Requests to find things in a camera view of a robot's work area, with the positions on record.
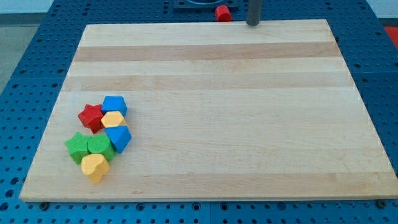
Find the blue pegboard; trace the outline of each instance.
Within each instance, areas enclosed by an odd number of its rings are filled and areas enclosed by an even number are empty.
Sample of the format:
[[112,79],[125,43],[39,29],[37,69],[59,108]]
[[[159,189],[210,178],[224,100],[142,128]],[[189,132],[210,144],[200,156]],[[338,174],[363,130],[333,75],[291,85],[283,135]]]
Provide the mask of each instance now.
[[[234,21],[246,19],[247,6],[239,0]],[[327,19],[398,172],[398,52],[366,1],[264,1],[262,19]],[[42,211],[18,199],[87,24],[214,20],[210,9],[174,11],[171,0],[55,0],[0,96],[0,223],[398,223],[398,200],[51,203]]]

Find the cutting board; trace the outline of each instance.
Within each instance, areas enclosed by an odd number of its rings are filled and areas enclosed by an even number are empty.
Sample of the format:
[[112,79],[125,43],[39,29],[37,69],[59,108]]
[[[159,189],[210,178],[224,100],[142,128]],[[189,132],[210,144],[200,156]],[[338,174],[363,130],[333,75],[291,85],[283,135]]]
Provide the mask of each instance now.
[[[125,98],[134,135],[96,185],[63,142]],[[398,179],[325,20],[88,25],[26,202],[394,198]]]

